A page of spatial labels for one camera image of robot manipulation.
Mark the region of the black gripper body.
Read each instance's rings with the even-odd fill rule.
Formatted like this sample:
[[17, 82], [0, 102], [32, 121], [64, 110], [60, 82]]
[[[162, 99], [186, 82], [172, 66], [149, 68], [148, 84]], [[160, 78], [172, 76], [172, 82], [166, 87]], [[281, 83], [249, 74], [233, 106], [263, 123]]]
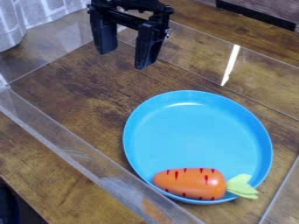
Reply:
[[[152, 16], [144, 20], [126, 14], [128, 11], [150, 12]], [[90, 0], [88, 14], [93, 30], [101, 27], [116, 28], [117, 25], [137, 30], [145, 23], [166, 30], [173, 8], [158, 0]]]

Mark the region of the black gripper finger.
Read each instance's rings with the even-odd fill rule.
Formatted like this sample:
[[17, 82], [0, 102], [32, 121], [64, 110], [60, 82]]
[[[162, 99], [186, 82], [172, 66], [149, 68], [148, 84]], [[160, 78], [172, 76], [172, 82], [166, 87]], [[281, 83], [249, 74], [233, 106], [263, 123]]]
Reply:
[[134, 43], [134, 68], [150, 66], [157, 59], [164, 42], [164, 29], [154, 22], [144, 22], [137, 30]]
[[94, 46], [100, 54], [106, 54], [117, 48], [117, 24], [110, 20], [92, 18], [90, 30]]

